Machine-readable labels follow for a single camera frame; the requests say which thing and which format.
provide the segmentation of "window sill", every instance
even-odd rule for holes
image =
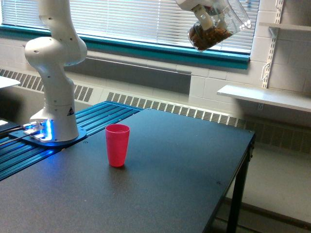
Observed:
[[[38,36],[51,35],[48,30],[0,25],[2,35],[33,39]],[[209,65],[247,69],[249,55],[235,54],[219,51],[197,52],[195,49],[179,48],[173,46],[148,44],[134,41],[104,38],[79,34],[89,49],[104,52],[121,52],[146,59],[157,59],[166,62],[186,63],[187,65]]]

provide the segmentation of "red plastic cup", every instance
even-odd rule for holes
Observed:
[[[124,165],[130,128],[122,124],[112,124],[106,127],[106,145],[108,161],[111,166]]]

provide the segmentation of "wall shelf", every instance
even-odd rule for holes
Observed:
[[[282,23],[259,23],[260,26],[267,26],[270,28],[280,28],[284,30],[292,30],[292,31],[305,31],[311,32],[311,27],[294,25],[294,24],[282,24]]]
[[[218,95],[249,100],[284,108],[311,112],[311,96],[247,85],[226,85],[217,91]]]
[[[5,78],[3,76],[0,76],[0,88],[19,85],[19,84],[20,84],[20,82],[17,80],[9,79],[9,78]]]

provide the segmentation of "window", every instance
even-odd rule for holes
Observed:
[[[240,0],[252,29],[240,32],[213,50],[250,53],[259,0]],[[2,23],[44,28],[36,0],[1,0]],[[131,41],[192,48],[187,31],[196,22],[192,12],[181,10],[175,0],[70,0],[77,33]]]

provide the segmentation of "plastic container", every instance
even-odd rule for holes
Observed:
[[[105,131],[109,164],[121,167],[126,158],[130,128],[122,124],[112,124],[107,126]]]
[[[206,5],[197,5],[192,11],[199,20],[189,29],[188,37],[198,51],[205,51],[251,28],[251,21],[239,0],[207,0]]]

